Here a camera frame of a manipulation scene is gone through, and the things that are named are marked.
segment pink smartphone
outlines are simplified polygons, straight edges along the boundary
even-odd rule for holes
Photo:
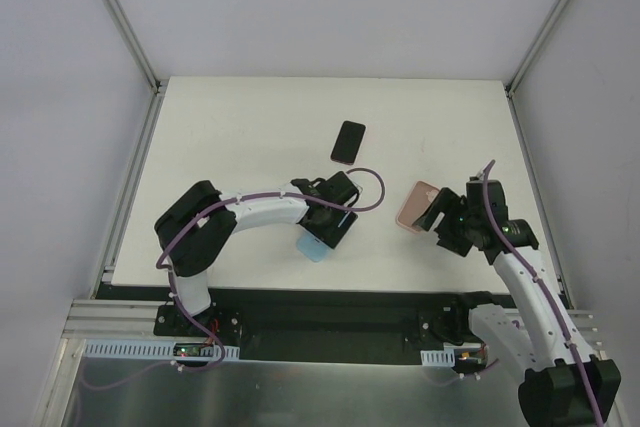
[[[396,223],[414,234],[422,232],[423,230],[420,227],[414,227],[413,223],[424,214],[427,207],[431,205],[438,195],[438,192],[440,192],[440,189],[433,185],[421,180],[416,182],[396,217]]]

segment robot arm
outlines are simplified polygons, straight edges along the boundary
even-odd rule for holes
[[[175,273],[175,287],[187,312],[196,316],[211,306],[206,270],[216,260],[232,234],[269,224],[300,224],[327,246],[335,248],[356,221],[345,213],[286,194],[306,195],[344,205],[359,194],[344,172],[331,178],[309,181],[295,179],[265,197],[260,193],[220,192],[209,181],[191,187],[158,219],[155,231],[165,249],[179,232],[206,207],[231,201],[194,225],[172,249],[169,259]],[[242,202],[233,199],[242,198]]]
[[[594,421],[581,366],[576,365],[578,358],[606,420],[620,385],[620,372],[613,360],[596,357],[560,298],[548,288],[545,294],[542,284],[553,285],[555,279],[544,266],[529,224],[509,219],[500,182],[489,181],[487,190],[497,228],[533,267],[535,276],[496,234],[483,202],[483,181],[478,177],[467,182],[466,197],[442,189],[414,225],[429,230],[444,214],[434,228],[438,245],[463,257],[473,246],[482,251],[509,289],[526,333],[511,323],[491,294],[482,292],[467,294],[464,312],[441,319],[442,325],[457,323],[454,331],[471,333],[489,346],[519,383],[518,399],[529,425],[584,425]],[[559,319],[570,333],[569,342]]]

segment blue object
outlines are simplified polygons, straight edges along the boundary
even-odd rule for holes
[[[331,250],[326,244],[306,231],[296,242],[296,247],[305,257],[313,262],[320,262]]]

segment purple tube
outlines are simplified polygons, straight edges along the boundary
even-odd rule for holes
[[[87,390],[92,390],[93,392],[103,392],[105,390],[115,389],[116,387],[120,387],[121,385],[127,384],[132,380],[137,379],[142,374],[149,372],[150,370],[153,370],[156,367],[160,367],[161,365],[170,365],[170,363],[166,360],[161,360],[159,362],[154,362],[153,364],[149,364],[144,369],[140,369],[137,372],[134,372],[133,374],[129,375],[128,377],[125,377],[124,379],[120,379],[116,382],[112,382],[111,384],[92,385],[88,383],[84,377],[84,370],[86,368],[86,364],[83,363],[83,365],[80,366],[80,372],[78,373],[78,382],[80,383],[80,385],[82,385],[82,387],[84,387]]]
[[[491,227],[493,228],[494,232],[496,233],[500,241],[505,245],[505,247],[509,250],[509,252],[511,252],[514,255],[514,257],[518,259],[518,261],[520,261],[520,263],[527,270],[527,272],[531,274],[531,277],[536,278],[538,277],[538,273],[536,272],[536,269],[533,267],[533,265],[527,262],[527,259],[525,259],[522,256],[522,254],[520,254],[520,252],[518,252],[516,248],[511,244],[511,242],[509,242],[509,239],[505,237],[505,235],[502,233],[502,229],[500,229],[500,226],[498,225],[495,217],[493,216],[493,212],[491,211],[491,205],[489,203],[489,173],[491,172],[491,169],[493,168],[495,163],[496,161],[492,160],[491,162],[489,162],[489,165],[487,165],[483,170],[484,175],[482,178],[482,198],[484,201],[484,208],[487,212],[487,217],[489,218]],[[553,294],[549,290],[549,287],[547,287],[547,284],[545,284],[545,282],[541,278],[539,278],[537,284],[542,290],[543,295],[549,302],[549,306],[553,311],[554,317],[558,321],[558,325],[560,326],[560,330],[562,331],[562,335],[564,339],[570,342],[571,332],[569,332],[569,327],[567,326],[567,323],[564,320],[564,317],[562,315],[562,312],[560,311],[560,308],[558,307],[558,304],[554,302]],[[600,407],[598,406],[598,401],[596,400],[596,396],[593,393],[593,388],[591,387],[591,382],[589,382],[589,377],[587,376],[587,371],[584,367],[584,364],[582,363],[582,359],[580,358],[578,348],[574,344],[570,343],[569,351],[571,352],[573,361],[578,367],[580,378],[582,379],[582,383],[584,384],[584,390],[586,391],[587,398],[589,399],[589,405],[591,406],[591,410],[593,411],[593,415],[596,419],[596,425],[597,427],[604,427],[604,422],[602,420]]]

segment white tabletop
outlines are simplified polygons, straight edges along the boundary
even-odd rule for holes
[[[436,246],[395,218],[417,180],[464,194],[489,160],[510,215],[529,221],[551,266],[540,217],[503,86],[497,81],[173,77],[153,134],[113,284],[167,284],[155,221],[195,182],[233,191],[274,189],[294,178],[329,177],[342,122],[367,127],[356,166],[378,171],[387,197],[360,218],[337,249],[313,263],[295,247],[299,226],[272,225],[232,236],[211,286],[282,289],[506,293],[484,256]],[[358,205],[374,202],[365,173]]]

